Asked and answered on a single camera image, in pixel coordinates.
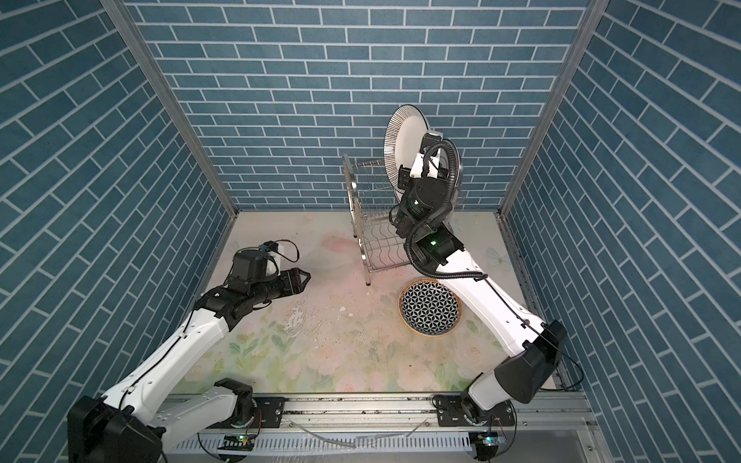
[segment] metal bracket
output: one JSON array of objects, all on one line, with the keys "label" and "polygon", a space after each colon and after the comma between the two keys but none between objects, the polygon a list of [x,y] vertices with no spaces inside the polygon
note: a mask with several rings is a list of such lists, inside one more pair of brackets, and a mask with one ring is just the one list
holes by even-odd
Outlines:
[{"label": "metal bracket", "polygon": [[[281,421],[283,420],[283,407],[285,405],[285,397],[255,397],[255,416],[260,418],[262,423],[258,424],[256,420],[253,420],[250,427],[243,429],[245,433],[257,432],[259,428],[262,429],[276,429],[280,427]],[[230,419],[224,420],[223,422],[214,423],[208,427],[208,429],[231,429]]]},{"label": "metal bracket", "polygon": [[[437,424],[440,427],[461,427],[473,424],[466,419],[459,396],[440,396],[436,407]],[[496,426],[514,426],[514,412],[507,402],[496,405],[492,413],[493,423]]]}]

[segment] stainless steel dish rack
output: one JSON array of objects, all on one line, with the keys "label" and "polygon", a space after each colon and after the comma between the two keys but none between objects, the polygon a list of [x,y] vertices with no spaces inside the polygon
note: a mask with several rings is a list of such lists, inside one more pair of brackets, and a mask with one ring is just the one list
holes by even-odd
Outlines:
[{"label": "stainless steel dish rack", "polygon": [[388,221],[396,206],[396,195],[386,176],[383,159],[352,162],[343,156],[345,183],[350,199],[353,234],[358,238],[360,257],[365,265],[365,284],[371,285],[371,273],[409,263],[404,240]]}]

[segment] blue brick wall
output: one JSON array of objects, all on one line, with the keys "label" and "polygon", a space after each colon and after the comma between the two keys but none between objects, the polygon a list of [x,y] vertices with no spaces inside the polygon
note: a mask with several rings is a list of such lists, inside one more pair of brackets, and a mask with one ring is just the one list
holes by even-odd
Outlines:
[{"label": "blue brick wall", "polygon": [[240,208],[347,209],[341,155],[417,104],[495,209],[588,0],[128,1]]},{"label": "blue brick wall", "polygon": [[741,461],[740,24],[612,0],[511,211],[618,461]]},{"label": "blue brick wall", "polygon": [[190,303],[226,216],[98,0],[0,1],[0,462]]}]

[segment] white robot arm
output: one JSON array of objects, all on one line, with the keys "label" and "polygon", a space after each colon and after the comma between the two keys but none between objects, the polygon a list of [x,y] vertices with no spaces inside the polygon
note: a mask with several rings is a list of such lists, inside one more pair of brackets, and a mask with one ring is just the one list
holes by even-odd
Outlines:
[{"label": "white robot arm", "polygon": [[556,369],[566,332],[558,321],[544,323],[488,278],[448,227],[462,173],[453,142],[427,131],[418,152],[411,155],[401,155],[413,160],[411,166],[397,167],[396,189],[403,193],[391,220],[405,239],[407,257],[421,274],[438,279],[458,295],[509,355],[462,393],[466,417],[482,423],[501,402],[532,400]]},{"label": "white robot arm", "polygon": [[214,423],[249,427],[256,417],[252,387],[232,379],[175,408],[158,410],[206,350],[243,317],[306,288],[311,275],[298,267],[281,270],[283,255],[278,242],[238,251],[225,284],[205,293],[149,358],[99,399],[80,398],[67,414],[70,462],[154,463]]}]

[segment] table surface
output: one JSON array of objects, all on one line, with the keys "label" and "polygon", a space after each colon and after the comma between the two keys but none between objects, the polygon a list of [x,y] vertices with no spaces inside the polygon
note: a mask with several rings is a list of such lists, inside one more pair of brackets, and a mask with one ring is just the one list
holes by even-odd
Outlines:
[{"label": "table surface", "polygon": [[[484,271],[524,304],[495,215],[455,212],[451,227]],[[399,294],[421,276],[406,265],[372,273],[366,286],[349,212],[240,213],[209,287],[224,281],[238,249],[276,239],[299,246],[301,259],[289,265],[311,273],[306,290],[245,317],[173,393],[201,393],[222,378],[260,393],[455,391],[506,357],[466,306],[444,336],[407,327]],[[288,245],[286,255],[292,252]]]}]

